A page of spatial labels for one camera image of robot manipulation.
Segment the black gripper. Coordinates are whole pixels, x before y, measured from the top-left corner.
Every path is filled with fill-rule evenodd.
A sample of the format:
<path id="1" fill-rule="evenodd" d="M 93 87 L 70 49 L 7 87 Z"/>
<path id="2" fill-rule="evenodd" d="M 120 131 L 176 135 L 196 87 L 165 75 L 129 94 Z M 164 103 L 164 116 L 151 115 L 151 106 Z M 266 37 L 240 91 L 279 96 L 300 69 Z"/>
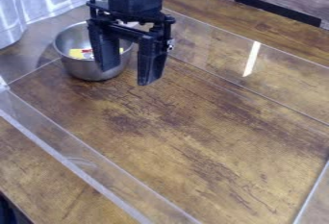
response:
<path id="1" fill-rule="evenodd" d="M 175 18 L 161 12 L 163 0 L 106 0 L 105 2 L 88 0 L 89 19 L 86 30 L 93 59 L 102 72 L 120 65 L 118 39 L 106 30 L 122 23 L 137 22 L 140 25 L 152 24 L 152 36 L 142 36 L 138 40 L 137 52 L 137 85 L 147 86 L 163 74 L 168 44 L 171 39 L 171 25 Z"/>

